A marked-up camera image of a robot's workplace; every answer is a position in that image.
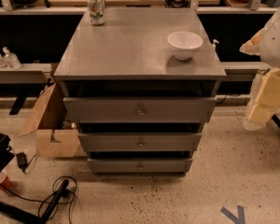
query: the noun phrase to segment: blue tape marking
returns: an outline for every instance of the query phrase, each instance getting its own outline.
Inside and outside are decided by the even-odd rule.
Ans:
[[[226,217],[228,217],[234,224],[245,224],[244,208],[240,205],[237,206],[238,217],[236,217],[234,214],[232,214],[224,206],[221,209],[221,213],[223,213]]]

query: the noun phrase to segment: drawer knob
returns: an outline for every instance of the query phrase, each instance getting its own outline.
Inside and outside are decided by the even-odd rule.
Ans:
[[[144,108],[139,107],[139,108],[137,109],[137,114],[138,114],[139,116],[144,116],[145,113],[146,113],[146,111],[145,111]]]

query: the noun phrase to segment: black chair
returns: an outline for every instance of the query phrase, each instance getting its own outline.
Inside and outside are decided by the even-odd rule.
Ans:
[[[0,133],[0,172],[8,165],[8,163],[14,158],[14,155],[10,153],[9,146],[9,137],[5,134]],[[0,202],[0,213],[16,219],[22,223],[34,223],[34,224],[44,224],[48,221],[51,213],[55,209],[58,201],[62,196],[66,196],[68,190],[66,187],[68,186],[69,181],[64,180],[58,190],[55,192],[51,202],[49,203],[47,209],[45,210],[42,217],[35,216],[33,214],[27,213],[19,208],[12,206],[7,203]]]

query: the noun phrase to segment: white bowl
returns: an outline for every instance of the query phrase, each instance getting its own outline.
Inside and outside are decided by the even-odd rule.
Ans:
[[[192,32],[175,32],[167,37],[170,51],[178,60],[191,58],[203,45],[203,40]]]

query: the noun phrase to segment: power adapter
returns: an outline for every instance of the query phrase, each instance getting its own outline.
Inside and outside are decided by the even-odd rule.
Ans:
[[[17,153],[16,157],[17,157],[18,167],[21,168],[21,170],[25,173],[25,170],[28,166],[26,154],[24,154],[23,152]]]

